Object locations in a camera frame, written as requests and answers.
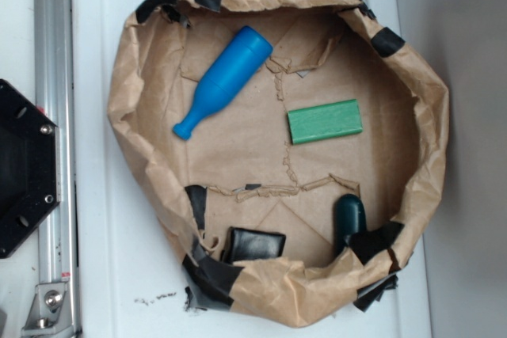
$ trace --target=paper bag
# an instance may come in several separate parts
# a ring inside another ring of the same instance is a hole
[[[244,25],[271,57],[179,139],[197,82]],[[348,99],[362,133],[291,144],[288,111]],[[312,324],[386,287],[440,202],[448,90],[362,0],[146,0],[124,26],[108,115],[200,307]],[[346,193],[368,232],[334,257]],[[283,256],[220,261],[232,226],[284,234]]]

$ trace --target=blue bowling pin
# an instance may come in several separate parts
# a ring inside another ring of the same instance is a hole
[[[243,27],[204,74],[193,95],[189,113],[173,127],[176,135],[190,139],[204,118],[225,108],[271,55],[273,47],[251,27]]]

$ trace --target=black rectangular object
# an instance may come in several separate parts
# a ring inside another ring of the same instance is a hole
[[[234,227],[229,234],[229,248],[223,255],[223,261],[229,264],[240,260],[275,259],[284,251],[286,237],[283,234]]]

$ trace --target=green block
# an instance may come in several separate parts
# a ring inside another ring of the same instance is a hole
[[[363,131],[357,100],[322,104],[288,112],[292,144],[359,134]]]

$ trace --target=screw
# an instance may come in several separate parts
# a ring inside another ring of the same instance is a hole
[[[41,127],[40,127],[40,133],[42,135],[50,135],[53,133],[53,127],[50,126],[49,124],[43,124]]]
[[[63,296],[57,291],[49,291],[44,296],[44,301],[49,309],[58,309],[63,302]]]
[[[37,321],[35,321],[35,325],[38,329],[45,329],[48,326],[48,319],[46,317],[39,318]]]

